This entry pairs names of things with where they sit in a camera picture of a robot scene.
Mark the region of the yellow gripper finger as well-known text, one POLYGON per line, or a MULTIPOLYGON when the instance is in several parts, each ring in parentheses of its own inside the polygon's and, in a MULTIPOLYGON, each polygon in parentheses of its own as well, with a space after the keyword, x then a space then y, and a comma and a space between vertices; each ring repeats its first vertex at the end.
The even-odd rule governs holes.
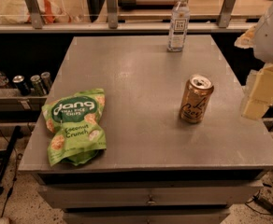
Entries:
POLYGON ((273 105, 273 63, 266 63, 259 71, 247 76, 240 110, 246 119, 260 119, 273 105))
POLYGON ((244 34, 237 38, 234 45, 240 49, 250 49, 254 46, 254 35, 256 26, 253 25, 244 34))

